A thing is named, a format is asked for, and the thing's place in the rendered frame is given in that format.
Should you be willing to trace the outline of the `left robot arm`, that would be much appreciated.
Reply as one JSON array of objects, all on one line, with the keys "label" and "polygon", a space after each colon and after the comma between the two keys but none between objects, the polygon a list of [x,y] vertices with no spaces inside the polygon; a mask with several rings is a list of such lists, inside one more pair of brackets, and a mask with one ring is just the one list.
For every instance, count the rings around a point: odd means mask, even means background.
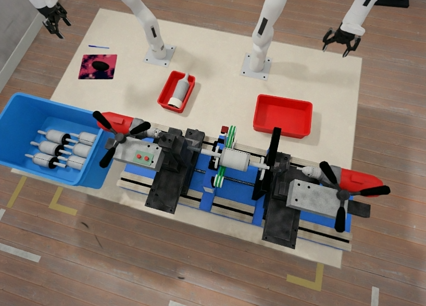
[{"label": "left robot arm", "polygon": [[[253,48],[249,68],[253,72],[262,71],[268,48],[271,44],[274,30],[273,25],[280,16],[287,0],[265,0],[259,21],[253,32]],[[341,30],[357,35],[363,35],[361,27],[367,14],[377,0],[355,0],[345,15]]]}]

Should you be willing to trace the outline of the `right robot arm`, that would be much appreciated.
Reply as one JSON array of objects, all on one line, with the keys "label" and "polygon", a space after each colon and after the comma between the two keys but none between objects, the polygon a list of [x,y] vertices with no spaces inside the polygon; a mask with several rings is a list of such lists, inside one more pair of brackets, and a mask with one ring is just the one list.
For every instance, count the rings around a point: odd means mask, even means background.
[{"label": "right robot arm", "polygon": [[[57,0],[29,0],[35,8],[53,7]],[[122,0],[134,13],[138,22],[145,31],[145,37],[155,59],[166,56],[166,48],[160,35],[160,28],[156,17],[141,0]]]}]

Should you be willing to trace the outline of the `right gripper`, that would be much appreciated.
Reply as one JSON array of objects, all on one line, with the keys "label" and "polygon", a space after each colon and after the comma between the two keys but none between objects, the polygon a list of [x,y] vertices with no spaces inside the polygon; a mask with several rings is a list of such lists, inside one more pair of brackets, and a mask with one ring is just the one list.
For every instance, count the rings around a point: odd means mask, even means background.
[{"label": "right gripper", "polygon": [[[60,18],[63,19],[63,21],[66,23],[67,26],[71,26],[71,22],[67,18],[66,16],[67,12],[62,7],[62,5],[59,2],[57,2],[55,6],[52,8],[45,6],[43,8],[36,8],[36,9],[40,12],[40,14],[45,16],[46,20],[42,21],[42,23],[48,29],[50,34],[56,34],[60,39],[65,39],[65,37],[62,35],[62,33],[58,29],[58,22]],[[53,25],[52,23],[55,23],[55,25]],[[56,30],[54,27],[56,28]]]}]

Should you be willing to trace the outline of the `blue plastic crate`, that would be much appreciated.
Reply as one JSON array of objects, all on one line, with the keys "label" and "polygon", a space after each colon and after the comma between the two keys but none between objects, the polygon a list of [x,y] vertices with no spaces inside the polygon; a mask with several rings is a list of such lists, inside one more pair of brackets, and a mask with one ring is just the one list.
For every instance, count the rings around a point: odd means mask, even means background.
[{"label": "blue plastic crate", "polygon": [[[67,185],[100,189],[114,159],[106,168],[101,168],[99,162],[108,151],[104,148],[108,138],[115,139],[115,134],[101,129],[92,113],[44,98],[15,93],[0,115],[0,164]],[[49,169],[33,164],[32,158],[25,156],[40,152],[38,146],[30,143],[48,141],[46,135],[39,134],[38,130],[47,132],[50,129],[68,134],[79,135],[84,131],[97,135],[81,171],[59,166]]]}]

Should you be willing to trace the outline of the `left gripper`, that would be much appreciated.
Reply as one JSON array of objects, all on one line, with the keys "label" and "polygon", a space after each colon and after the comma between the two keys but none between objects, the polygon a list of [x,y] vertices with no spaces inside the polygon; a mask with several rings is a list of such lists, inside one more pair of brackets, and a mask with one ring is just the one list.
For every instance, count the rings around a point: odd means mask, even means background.
[{"label": "left gripper", "polygon": [[[342,24],[343,23],[340,24],[339,28],[336,31],[333,30],[332,28],[330,28],[328,30],[328,32],[326,33],[326,35],[323,37],[323,40],[322,40],[322,42],[325,43],[322,50],[323,50],[323,52],[325,52],[328,44],[330,44],[330,43],[337,42],[337,43],[341,43],[343,45],[346,44],[347,49],[342,56],[342,58],[344,58],[348,55],[348,53],[350,51],[355,51],[357,49],[357,47],[358,47],[358,45],[361,41],[361,36],[355,36],[355,34],[353,34],[353,33],[341,30]],[[334,36],[332,36],[330,39],[327,40],[327,38],[332,34],[334,34]],[[354,44],[354,46],[350,46],[350,41],[352,41],[353,39],[355,40],[355,44]]]}]

